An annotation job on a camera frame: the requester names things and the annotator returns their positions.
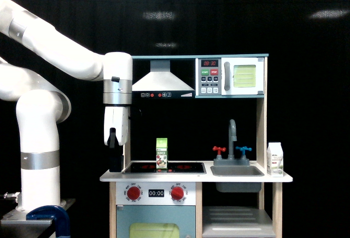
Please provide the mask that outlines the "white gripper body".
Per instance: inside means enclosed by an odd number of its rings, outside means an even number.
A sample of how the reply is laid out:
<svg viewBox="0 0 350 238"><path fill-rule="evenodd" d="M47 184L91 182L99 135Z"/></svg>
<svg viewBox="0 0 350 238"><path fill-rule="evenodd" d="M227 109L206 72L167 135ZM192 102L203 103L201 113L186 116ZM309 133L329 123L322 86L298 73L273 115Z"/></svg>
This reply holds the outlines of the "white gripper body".
<svg viewBox="0 0 350 238"><path fill-rule="evenodd" d="M106 106L104 110L104 143L108 145L110 129L115 129L119 145L125 145L129 135L129 107Z"/></svg>

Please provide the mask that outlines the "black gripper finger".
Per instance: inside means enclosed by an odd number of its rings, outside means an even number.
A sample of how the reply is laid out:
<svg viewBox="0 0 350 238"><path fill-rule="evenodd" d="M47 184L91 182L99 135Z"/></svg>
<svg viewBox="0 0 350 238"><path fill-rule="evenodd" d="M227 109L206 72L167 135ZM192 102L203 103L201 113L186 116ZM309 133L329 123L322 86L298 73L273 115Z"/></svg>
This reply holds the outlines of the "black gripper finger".
<svg viewBox="0 0 350 238"><path fill-rule="evenodd" d="M107 139L107 146L109 148L116 148L119 145L118 139L116 137L116 129L111 127L109 129L109 137Z"/></svg>

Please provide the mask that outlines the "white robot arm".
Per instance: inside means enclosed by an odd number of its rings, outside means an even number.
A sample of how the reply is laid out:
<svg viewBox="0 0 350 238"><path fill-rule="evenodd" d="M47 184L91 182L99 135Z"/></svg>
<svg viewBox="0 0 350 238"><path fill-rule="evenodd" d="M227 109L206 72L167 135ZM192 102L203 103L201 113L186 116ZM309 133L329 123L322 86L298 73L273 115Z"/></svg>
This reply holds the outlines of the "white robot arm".
<svg viewBox="0 0 350 238"><path fill-rule="evenodd" d="M1 32L72 77L103 81L104 143L110 148L128 140L132 101L131 55L100 55L58 32L12 0L1 0ZM16 102L20 134L21 199L29 212L61 203L58 123L71 113L71 102L36 72L1 61L1 99Z"/></svg>

